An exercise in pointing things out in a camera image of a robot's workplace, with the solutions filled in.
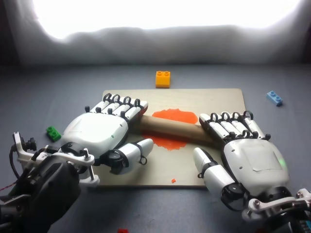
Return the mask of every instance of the yellow-orange toy block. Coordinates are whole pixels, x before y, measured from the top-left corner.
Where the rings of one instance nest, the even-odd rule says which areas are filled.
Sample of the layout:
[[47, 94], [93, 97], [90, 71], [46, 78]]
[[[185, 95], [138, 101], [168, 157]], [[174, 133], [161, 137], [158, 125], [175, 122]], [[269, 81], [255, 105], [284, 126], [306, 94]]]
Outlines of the yellow-orange toy block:
[[157, 71], [155, 75], [155, 87], [170, 88], [171, 73], [169, 71]]

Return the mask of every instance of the bright light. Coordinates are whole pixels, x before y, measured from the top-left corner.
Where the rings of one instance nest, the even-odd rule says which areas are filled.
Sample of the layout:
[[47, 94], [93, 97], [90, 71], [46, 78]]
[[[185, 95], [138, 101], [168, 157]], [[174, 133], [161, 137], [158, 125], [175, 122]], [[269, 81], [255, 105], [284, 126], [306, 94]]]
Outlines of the bright light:
[[112, 27], [271, 26], [300, 0], [33, 0], [44, 30], [62, 39]]

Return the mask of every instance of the rolling pin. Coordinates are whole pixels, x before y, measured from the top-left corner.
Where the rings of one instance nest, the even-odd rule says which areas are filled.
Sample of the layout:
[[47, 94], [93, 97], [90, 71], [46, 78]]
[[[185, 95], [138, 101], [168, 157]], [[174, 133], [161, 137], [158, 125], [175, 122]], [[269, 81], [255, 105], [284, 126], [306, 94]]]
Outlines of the rolling pin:
[[201, 125], [143, 115], [133, 130], [219, 148]]

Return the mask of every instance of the light blue toy block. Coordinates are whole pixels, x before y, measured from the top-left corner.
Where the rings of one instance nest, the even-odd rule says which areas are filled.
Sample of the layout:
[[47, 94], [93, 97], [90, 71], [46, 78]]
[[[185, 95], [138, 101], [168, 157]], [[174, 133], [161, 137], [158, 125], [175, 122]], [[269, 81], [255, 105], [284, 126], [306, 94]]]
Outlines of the light blue toy block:
[[270, 91], [267, 93], [267, 98], [271, 100], [276, 106], [281, 106], [283, 104], [283, 100], [280, 96], [278, 96], [274, 91]]

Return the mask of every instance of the back of robotic hand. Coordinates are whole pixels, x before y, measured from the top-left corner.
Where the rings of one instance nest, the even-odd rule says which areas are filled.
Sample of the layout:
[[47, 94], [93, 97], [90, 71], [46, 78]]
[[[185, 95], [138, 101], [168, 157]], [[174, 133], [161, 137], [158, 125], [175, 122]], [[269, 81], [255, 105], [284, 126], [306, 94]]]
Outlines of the back of robotic hand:
[[[283, 156], [250, 111], [243, 115], [201, 114], [200, 123], [222, 147], [224, 166], [207, 151], [194, 149], [198, 178], [204, 180], [211, 194], [219, 196], [230, 210], [241, 211], [246, 221], [264, 220], [269, 231], [286, 228], [302, 233], [311, 229], [310, 192], [301, 189], [295, 198], [285, 187], [289, 175]], [[240, 208], [232, 206], [237, 200], [243, 200]]]
[[[10, 164], [16, 185], [0, 198], [0, 232], [44, 233], [73, 205], [81, 186], [97, 186], [99, 177], [92, 166], [104, 164], [115, 175], [147, 163], [153, 141], [144, 139], [123, 145], [129, 126], [147, 110], [148, 103], [107, 94], [103, 101], [73, 120], [62, 136], [62, 146], [36, 150], [33, 138], [24, 142], [14, 133]], [[13, 162], [17, 152], [23, 173]]]

